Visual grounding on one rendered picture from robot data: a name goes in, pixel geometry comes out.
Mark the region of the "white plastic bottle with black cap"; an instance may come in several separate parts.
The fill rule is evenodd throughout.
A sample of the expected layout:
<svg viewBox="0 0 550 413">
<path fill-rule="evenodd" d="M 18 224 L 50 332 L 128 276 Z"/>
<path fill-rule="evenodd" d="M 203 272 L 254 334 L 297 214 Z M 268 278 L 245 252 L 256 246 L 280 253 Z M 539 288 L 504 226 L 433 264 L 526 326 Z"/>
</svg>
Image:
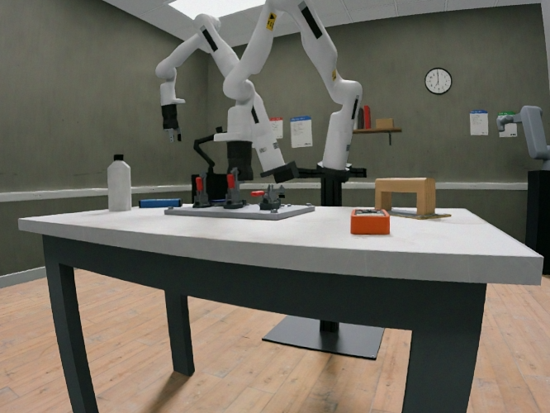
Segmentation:
<svg viewBox="0 0 550 413">
<path fill-rule="evenodd" d="M 123 154 L 114 154 L 114 162 L 107 168 L 109 211 L 132 211 L 130 167 Z"/>
</svg>

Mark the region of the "orange digital multimeter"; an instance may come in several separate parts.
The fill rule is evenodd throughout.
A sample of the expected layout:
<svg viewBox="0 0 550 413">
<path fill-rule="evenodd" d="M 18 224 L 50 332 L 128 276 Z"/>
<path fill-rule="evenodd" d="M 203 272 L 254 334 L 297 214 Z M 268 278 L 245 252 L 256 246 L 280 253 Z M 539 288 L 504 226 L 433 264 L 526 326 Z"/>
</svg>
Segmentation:
<svg viewBox="0 0 550 413">
<path fill-rule="evenodd" d="M 354 209 L 350 216 L 350 233 L 354 235 L 389 235 L 390 216 L 382 209 Z"/>
</svg>

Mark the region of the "blue spirit level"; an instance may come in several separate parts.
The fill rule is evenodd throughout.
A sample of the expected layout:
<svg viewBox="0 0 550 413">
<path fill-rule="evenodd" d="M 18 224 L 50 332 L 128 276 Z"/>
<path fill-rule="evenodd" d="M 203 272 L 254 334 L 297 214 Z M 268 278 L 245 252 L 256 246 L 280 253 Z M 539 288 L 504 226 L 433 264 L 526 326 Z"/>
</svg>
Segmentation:
<svg viewBox="0 0 550 413">
<path fill-rule="evenodd" d="M 139 208 L 182 207 L 183 200 L 148 200 L 139 201 Z"/>
</svg>

